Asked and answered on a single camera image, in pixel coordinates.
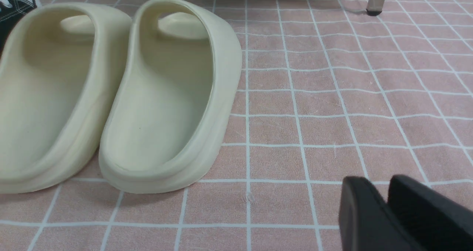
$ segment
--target black sneaker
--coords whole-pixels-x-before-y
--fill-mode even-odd
[[[0,54],[13,27],[37,7],[39,0],[0,0]]]

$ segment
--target black slide sandal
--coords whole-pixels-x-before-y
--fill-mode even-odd
[[[338,224],[343,251],[427,251],[364,177],[343,179]]]
[[[473,250],[473,212],[416,180],[394,175],[388,206],[428,251]]]

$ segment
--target pink rug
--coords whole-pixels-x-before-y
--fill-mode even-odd
[[[88,1],[133,15],[147,0]],[[120,192],[93,158],[64,184],[0,195],[5,251],[340,251],[346,175],[403,173],[473,209],[473,0],[187,0],[228,20],[244,70],[211,171]]]

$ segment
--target rubber foot cap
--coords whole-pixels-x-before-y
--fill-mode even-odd
[[[369,16],[378,16],[382,11],[370,11],[366,9],[366,12],[368,13]]]

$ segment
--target floor mat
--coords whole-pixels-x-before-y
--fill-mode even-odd
[[[133,15],[147,0],[87,1]],[[187,0],[227,20],[244,70],[198,183],[120,192],[97,158],[64,184],[0,195],[0,250],[340,251],[346,175],[409,175],[473,209],[473,0]]]

